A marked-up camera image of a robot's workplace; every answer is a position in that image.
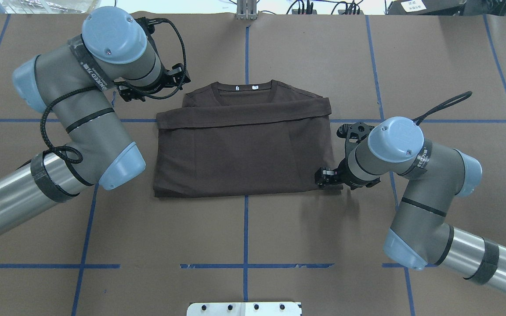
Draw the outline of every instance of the light blue joint cap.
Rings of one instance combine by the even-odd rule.
[[[146,162],[136,146],[136,142],[130,143],[116,157],[103,176],[99,180],[100,186],[105,190],[112,190],[132,180],[141,174],[146,168]]]
[[[126,11],[101,7],[83,21],[83,43],[96,58],[111,64],[128,64],[144,54],[146,33]]]
[[[17,90],[18,95],[26,101],[36,112],[42,113],[46,110],[46,104],[38,92],[36,85],[36,75],[34,73],[34,65],[38,56],[34,56],[31,60],[20,65],[13,72],[13,86]]]
[[[368,136],[368,148],[384,162],[406,162],[423,148],[424,136],[409,118],[394,116],[374,128]]]
[[[480,185],[483,173],[481,164],[474,157],[468,156],[456,148],[454,150],[460,154],[464,161],[464,184],[456,196],[468,196],[473,193],[476,186]]]
[[[395,262],[415,270],[423,270],[427,262],[403,241],[391,228],[384,243],[384,252]]]

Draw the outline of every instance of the robotic arm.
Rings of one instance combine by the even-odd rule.
[[[0,235],[95,183],[112,190],[143,172],[146,162],[103,91],[119,86],[124,100],[144,101],[167,98],[190,82],[184,65],[167,71],[161,64],[150,36],[161,22],[181,40],[168,20],[134,20],[119,8],[102,7],[86,18],[80,36],[14,71],[18,94],[44,113],[49,150],[0,180]],[[120,77],[126,81],[113,82]],[[176,90],[151,95],[165,87]],[[54,147],[45,134],[50,110],[72,139],[66,146]]]
[[[478,160],[425,139],[409,118],[389,118],[376,128],[343,124],[337,135],[346,138],[345,159],[335,170],[316,172],[320,186],[371,187],[390,171],[409,180],[383,247],[388,257],[415,270],[444,266],[506,292],[506,248],[444,222],[452,198],[472,194],[480,183]]]

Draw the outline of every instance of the black cable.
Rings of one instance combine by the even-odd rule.
[[[300,14],[300,3],[302,3],[302,8],[304,7],[304,2],[303,0],[296,0],[294,2],[292,2],[292,4],[290,4],[289,6],[289,9],[286,11],[285,14],[288,14],[290,12],[290,10],[292,9],[292,7],[294,6],[294,4],[296,4],[296,2],[298,2],[298,14]]]
[[[415,122],[415,125],[418,126],[430,114],[433,114],[434,112],[438,112],[440,110],[444,110],[445,108],[448,108],[449,106],[453,106],[455,104],[458,104],[458,103],[462,102],[463,100],[466,100],[467,98],[469,98],[471,96],[472,96],[472,92],[471,91],[464,92],[463,94],[458,94],[458,96],[455,96],[454,98],[450,98],[450,99],[442,102],[438,106],[435,106],[434,108],[428,110],[428,112],[426,112],[422,116],[414,118],[413,121]]]
[[[42,118],[40,118],[40,134],[42,135],[42,140],[44,140],[44,143],[46,144],[46,146],[48,146],[49,152],[54,152],[54,154],[56,156],[60,157],[62,160],[65,160],[66,162],[70,162],[72,164],[79,164],[79,162],[83,161],[83,156],[82,156],[81,152],[79,152],[79,150],[77,150],[73,147],[70,147],[70,146],[55,147],[52,144],[52,142],[50,142],[50,139],[48,138],[48,134],[46,132],[46,121],[48,120],[48,115],[50,114],[50,112],[52,112],[52,109],[54,108],[54,106],[56,104],[62,102],[63,100],[66,100],[67,98],[69,98],[71,96],[75,96],[76,94],[91,91],[91,90],[96,90],[96,89],[97,89],[96,86],[90,86],[88,88],[82,88],[82,89],[74,90],[72,92],[68,92],[68,93],[64,94],[63,96],[50,102],[50,104],[48,104],[48,106],[46,106],[46,109],[42,113]],[[67,155],[63,154],[62,152],[72,152],[72,153],[76,154],[77,159],[69,158]]]
[[[160,22],[160,24],[166,22],[173,28],[173,30],[175,31],[175,34],[177,34],[177,37],[179,38],[179,42],[181,43],[181,50],[183,51],[183,72],[182,72],[182,75],[181,75],[182,77],[179,81],[179,84],[177,85],[177,88],[175,88],[175,90],[173,90],[170,94],[167,94],[166,96],[157,97],[157,96],[153,96],[151,94],[148,94],[147,92],[140,90],[138,87],[133,86],[132,84],[129,84],[125,81],[115,82],[114,83],[115,86],[126,86],[127,88],[131,88],[135,92],[139,92],[143,96],[146,96],[146,97],[154,99],[154,100],[164,100],[167,98],[171,98],[172,96],[174,96],[177,93],[177,91],[181,90],[181,86],[183,86],[183,84],[184,84],[184,76],[187,74],[187,52],[184,48],[183,38],[181,38],[181,34],[179,33],[179,30],[177,30],[177,27],[175,27],[175,24],[173,24],[173,22],[167,20],[167,18],[162,18],[161,21],[162,22]]]
[[[339,4],[345,4],[345,12],[348,10],[349,4],[347,4],[345,1],[339,1],[335,4],[335,6],[333,7],[333,10],[331,10],[330,14],[333,14],[333,12],[335,12],[335,9],[337,8],[337,6],[339,6]]]

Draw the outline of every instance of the metal bracket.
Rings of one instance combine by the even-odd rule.
[[[187,316],[301,316],[300,302],[193,303]]]
[[[236,0],[238,20],[257,20],[257,0]]]

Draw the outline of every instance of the label sticker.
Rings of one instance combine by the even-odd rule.
[[[427,7],[423,4],[422,0],[411,0],[401,3],[403,10],[406,12],[416,12],[421,10],[427,10]]]

